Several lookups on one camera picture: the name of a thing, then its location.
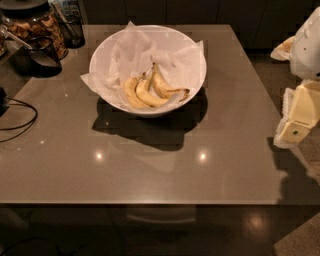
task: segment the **glossy table surface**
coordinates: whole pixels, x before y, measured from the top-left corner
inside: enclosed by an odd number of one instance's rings
[[[113,109],[80,75],[123,26],[85,25],[86,45],[69,50],[63,71],[32,78],[15,95],[39,118],[0,143],[0,203],[319,204],[300,150],[272,146],[280,115],[231,27],[172,27],[204,42],[200,93],[156,119]],[[31,116],[11,107],[0,127]]]

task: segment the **black cable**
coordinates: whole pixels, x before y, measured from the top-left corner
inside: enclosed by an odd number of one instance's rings
[[[9,140],[12,140],[12,139],[14,139],[14,138],[17,138],[17,137],[20,136],[21,134],[25,133],[27,130],[29,130],[29,129],[31,128],[31,126],[35,123],[35,121],[36,121],[37,118],[38,118],[38,111],[37,111],[37,109],[36,109],[34,106],[32,106],[31,104],[26,103],[26,102],[21,101],[21,100],[17,100],[17,99],[10,98],[10,97],[8,97],[8,96],[5,96],[5,98],[6,98],[7,100],[11,100],[11,101],[18,102],[18,104],[7,104],[8,106],[23,106],[23,107],[27,107],[27,108],[32,109],[35,114],[34,114],[33,118],[32,118],[30,121],[28,121],[28,122],[26,122],[26,123],[24,123],[24,124],[22,124],[22,125],[18,125],[18,126],[15,126],[15,127],[0,128],[0,131],[12,131],[12,130],[17,130],[17,129],[21,129],[21,128],[23,128],[23,127],[26,127],[24,130],[22,130],[22,131],[19,132],[18,134],[14,135],[14,136],[12,136],[12,137],[10,137],[10,138],[8,138],[8,139],[0,140],[0,143],[1,143],[1,142],[6,142],[6,141],[9,141]]]

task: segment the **banana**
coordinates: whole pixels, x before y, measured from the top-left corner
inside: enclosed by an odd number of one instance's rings
[[[170,99],[175,93],[184,91],[184,96],[180,100],[184,100],[189,96],[189,89],[186,88],[173,88],[172,86],[168,85],[164,78],[162,77],[158,64],[153,63],[153,88],[156,91],[156,93],[164,99]]]
[[[127,99],[130,103],[130,105],[134,108],[144,108],[149,107],[147,104],[143,103],[136,95],[136,87],[141,80],[141,76],[139,77],[130,77],[128,78],[124,84],[123,89],[125,91],[125,94],[127,96]]]
[[[165,104],[168,99],[162,99],[159,97],[155,97],[150,94],[150,85],[153,77],[153,73],[150,74],[148,78],[146,78],[145,73],[143,74],[143,78],[137,85],[136,94],[137,97],[145,104],[149,105],[150,107],[160,107]]]

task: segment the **napkin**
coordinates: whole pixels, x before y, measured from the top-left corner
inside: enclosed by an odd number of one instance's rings
[[[179,43],[179,40],[186,40],[181,33],[181,38],[168,34],[174,32],[174,30],[168,31],[167,28],[164,28],[163,31],[157,29],[146,33],[141,27],[129,22],[121,33],[116,33],[106,40],[113,41],[108,53],[109,58],[104,58],[95,52],[93,59],[91,59],[94,62],[95,70],[82,75],[81,79],[105,101],[128,112],[157,114],[178,108],[184,104],[180,101],[183,93],[176,94],[175,97],[158,108],[133,109],[121,87],[128,78],[139,76],[144,72],[151,72],[152,64],[155,62],[168,84],[176,88],[188,88],[190,90],[189,97],[194,96],[201,87],[199,82],[201,82],[200,77],[203,76],[201,72],[204,72],[203,63],[201,63],[203,43],[201,41],[173,50],[174,47],[171,44]],[[168,43],[164,45],[163,40],[160,40],[161,42],[155,40],[156,36],[152,36],[154,33],[167,33],[164,36],[168,36]]]

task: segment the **glass jar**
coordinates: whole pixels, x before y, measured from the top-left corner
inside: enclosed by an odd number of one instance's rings
[[[0,58],[7,52],[7,44],[4,37],[0,33]]]
[[[0,9],[8,31],[24,41],[40,36],[51,37],[59,59],[67,55],[59,23],[47,0],[1,0]]]

